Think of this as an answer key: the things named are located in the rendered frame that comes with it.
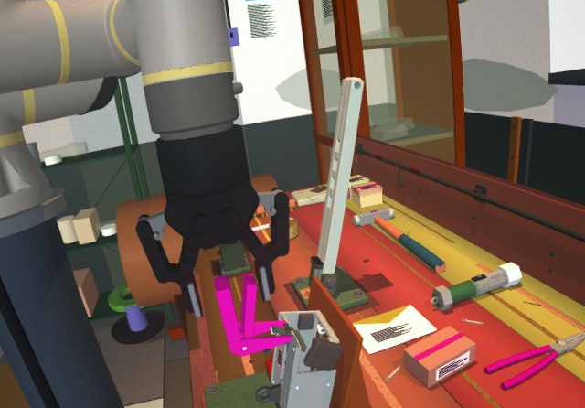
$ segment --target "pink stripe on box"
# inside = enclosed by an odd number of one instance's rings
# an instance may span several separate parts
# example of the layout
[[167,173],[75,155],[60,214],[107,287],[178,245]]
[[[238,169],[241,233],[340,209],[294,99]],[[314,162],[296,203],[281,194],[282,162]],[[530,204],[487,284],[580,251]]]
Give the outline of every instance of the pink stripe on box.
[[450,337],[449,339],[445,339],[443,342],[440,342],[435,347],[431,347],[430,349],[425,350],[422,353],[419,353],[417,356],[414,357],[414,359],[415,360],[422,360],[423,358],[426,358],[427,356],[432,355],[435,351],[439,351],[443,347],[448,346],[452,342],[455,342],[459,338],[463,338],[463,333],[458,333],[454,337]]

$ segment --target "pink pliers handle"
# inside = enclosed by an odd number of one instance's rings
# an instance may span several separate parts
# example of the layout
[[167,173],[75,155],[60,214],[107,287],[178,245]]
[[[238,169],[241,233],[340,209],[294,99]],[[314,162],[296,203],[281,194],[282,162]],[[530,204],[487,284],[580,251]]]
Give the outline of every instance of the pink pliers handle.
[[549,354],[542,361],[536,363],[535,365],[530,367],[528,370],[518,374],[517,376],[515,376],[512,379],[509,379],[508,381],[502,382],[502,388],[504,390],[507,390],[508,388],[514,387],[518,383],[525,381],[530,376],[537,374],[539,371],[541,371],[542,369],[547,367],[547,365],[550,362],[555,360],[555,358],[558,356],[558,353],[550,346],[539,347],[538,349],[528,350],[528,351],[525,351],[523,353],[518,353],[517,355],[511,356],[511,357],[506,358],[504,360],[499,360],[498,362],[494,362],[493,364],[485,367],[484,371],[486,373],[490,374],[490,373],[493,373],[496,370],[500,370],[503,367],[506,367],[508,365],[516,364],[517,362],[520,362],[522,360],[527,360],[529,358],[534,358],[535,356],[542,355],[543,353],[549,353]]

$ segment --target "white envelope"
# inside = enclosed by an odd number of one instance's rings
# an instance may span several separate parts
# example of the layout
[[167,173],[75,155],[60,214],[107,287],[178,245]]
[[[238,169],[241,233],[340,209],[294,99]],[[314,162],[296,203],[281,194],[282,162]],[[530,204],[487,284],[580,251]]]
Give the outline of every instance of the white envelope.
[[368,354],[424,337],[437,329],[413,306],[404,306],[354,323]]

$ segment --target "red table surface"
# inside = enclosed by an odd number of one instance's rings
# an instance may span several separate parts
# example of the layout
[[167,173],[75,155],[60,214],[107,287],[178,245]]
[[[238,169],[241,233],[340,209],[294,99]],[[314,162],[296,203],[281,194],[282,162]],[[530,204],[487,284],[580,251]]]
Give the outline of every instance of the red table surface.
[[[307,234],[319,242],[324,204],[300,207],[291,212],[291,216],[299,221]],[[344,268],[354,279],[363,275],[383,274],[393,284],[391,287],[372,292],[372,296],[380,303],[375,309],[381,314],[398,307],[413,305],[437,330],[447,326],[463,333],[475,342],[475,362],[464,370],[503,407],[579,407],[585,406],[585,383],[556,362],[548,365],[537,375],[507,391],[502,390],[500,383],[506,381],[528,367],[534,365],[544,356],[526,360],[522,363],[499,370],[492,375],[484,372],[484,367],[503,358],[533,349],[530,342],[518,335],[512,328],[501,322],[473,300],[465,300],[455,304],[449,311],[441,312],[431,303],[432,287],[419,278],[408,267],[392,256],[380,244],[362,232],[350,220],[353,212],[346,209],[344,226],[341,234],[337,266]],[[396,254],[402,261],[423,275],[435,287],[451,284],[438,274],[424,266],[400,248],[391,239],[377,231],[373,226],[364,229],[386,248]],[[462,319],[484,322],[475,325],[462,322]],[[372,362],[376,355],[369,356]],[[441,382],[441,385],[464,408],[490,406],[485,399],[458,372]]]

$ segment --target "green cylinder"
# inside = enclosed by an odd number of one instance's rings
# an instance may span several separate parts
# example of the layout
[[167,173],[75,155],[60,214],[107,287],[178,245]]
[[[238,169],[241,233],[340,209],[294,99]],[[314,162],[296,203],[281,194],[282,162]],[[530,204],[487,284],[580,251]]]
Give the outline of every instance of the green cylinder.
[[451,297],[454,304],[477,295],[475,282],[472,280],[467,280],[466,282],[451,286],[448,289],[449,292],[451,292]]

